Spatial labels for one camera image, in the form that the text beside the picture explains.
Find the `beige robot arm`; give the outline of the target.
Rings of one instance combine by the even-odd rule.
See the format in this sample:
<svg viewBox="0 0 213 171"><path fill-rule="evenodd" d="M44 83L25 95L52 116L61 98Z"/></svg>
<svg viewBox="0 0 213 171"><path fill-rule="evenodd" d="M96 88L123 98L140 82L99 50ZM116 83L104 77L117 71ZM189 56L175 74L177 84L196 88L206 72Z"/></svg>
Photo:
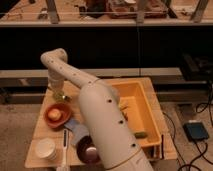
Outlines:
<svg viewBox="0 0 213 171"><path fill-rule="evenodd" d="M53 90L61 90L65 79L80 89L79 108L105 170L154 171L119 109L117 91L67 60L62 48L41 55Z"/></svg>

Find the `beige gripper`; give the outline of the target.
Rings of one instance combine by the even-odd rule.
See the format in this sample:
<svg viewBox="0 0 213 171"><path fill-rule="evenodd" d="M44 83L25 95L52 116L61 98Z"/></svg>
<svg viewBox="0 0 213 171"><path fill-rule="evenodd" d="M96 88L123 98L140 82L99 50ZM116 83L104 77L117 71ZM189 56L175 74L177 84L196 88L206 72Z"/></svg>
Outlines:
<svg viewBox="0 0 213 171"><path fill-rule="evenodd" d="M64 86L64 79L63 78L54 78L49 76L48 77L48 87L53 92L61 92Z"/></svg>

